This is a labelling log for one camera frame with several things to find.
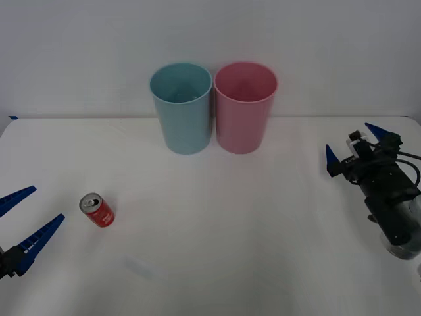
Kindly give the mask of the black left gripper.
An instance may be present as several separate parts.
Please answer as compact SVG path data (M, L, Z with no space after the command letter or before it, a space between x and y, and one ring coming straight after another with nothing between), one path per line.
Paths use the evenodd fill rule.
M35 186L16 191L12 194L0 198L0 217L8 213L13 207L23 199L36 191ZM34 263L37 255L48 243L58 227L64 221L63 214L57 215L53 220L41 227L18 245L13 246L6 252L0 248L0 278L9 275L21 277Z

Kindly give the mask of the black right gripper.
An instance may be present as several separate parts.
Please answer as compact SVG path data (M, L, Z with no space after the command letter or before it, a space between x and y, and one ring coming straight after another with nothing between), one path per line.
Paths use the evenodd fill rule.
M377 139L374 148L390 152L400 151L401 136L365 123ZM369 158L351 156L340 161L331 147L326 145L326 170L333 178L343 174L347 181L358 186L367 199L382 201L410 201L420 195L420 169L410 161L398 159L388 153L375 151Z

